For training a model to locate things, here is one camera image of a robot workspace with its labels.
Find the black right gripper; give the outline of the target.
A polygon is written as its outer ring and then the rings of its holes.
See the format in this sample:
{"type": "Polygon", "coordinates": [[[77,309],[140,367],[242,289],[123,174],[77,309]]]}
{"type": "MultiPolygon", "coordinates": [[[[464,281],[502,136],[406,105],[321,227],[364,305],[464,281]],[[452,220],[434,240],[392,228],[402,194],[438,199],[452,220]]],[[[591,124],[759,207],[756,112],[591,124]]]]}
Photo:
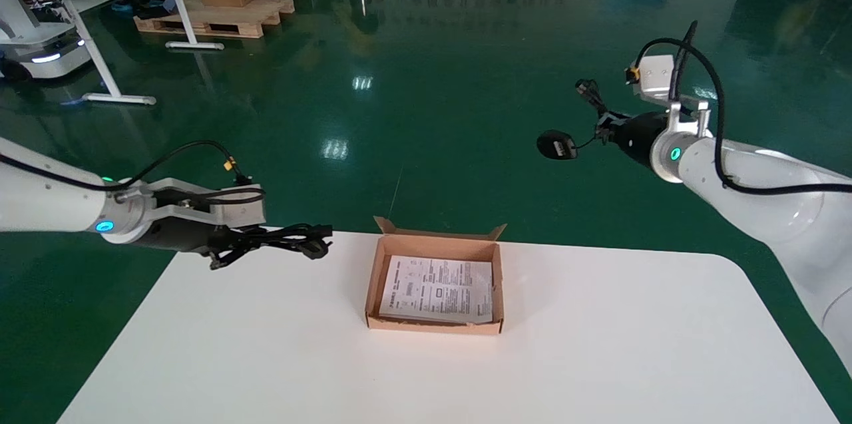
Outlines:
{"type": "Polygon", "coordinates": [[[624,120],[623,112],[600,112],[596,139],[614,142],[620,150],[642,166],[651,166],[652,145],[668,126],[666,112],[643,112],[624,120]]]}

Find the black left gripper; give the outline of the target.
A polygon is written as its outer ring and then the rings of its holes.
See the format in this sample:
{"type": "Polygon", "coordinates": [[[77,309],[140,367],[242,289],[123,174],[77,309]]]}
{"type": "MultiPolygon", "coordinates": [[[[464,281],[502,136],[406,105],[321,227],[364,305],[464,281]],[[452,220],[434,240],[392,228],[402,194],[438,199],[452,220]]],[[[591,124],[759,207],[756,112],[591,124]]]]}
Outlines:
{"type": "Polygon", "coordinates": [[[219,270],[231,266],[244,256],[244,245],[252,241],[250,236],[254,227],[232,229],[217,227],[213,224],[182,220],[181,218],[162,218],[154,221],[147,231],[136,240],[137,247],[162,249],[173,252],[192,252],[207,254],[209,269],[219,270]],[[236,246],[227,248],[209,247],[212,236],[213,246],[236,246]]]}

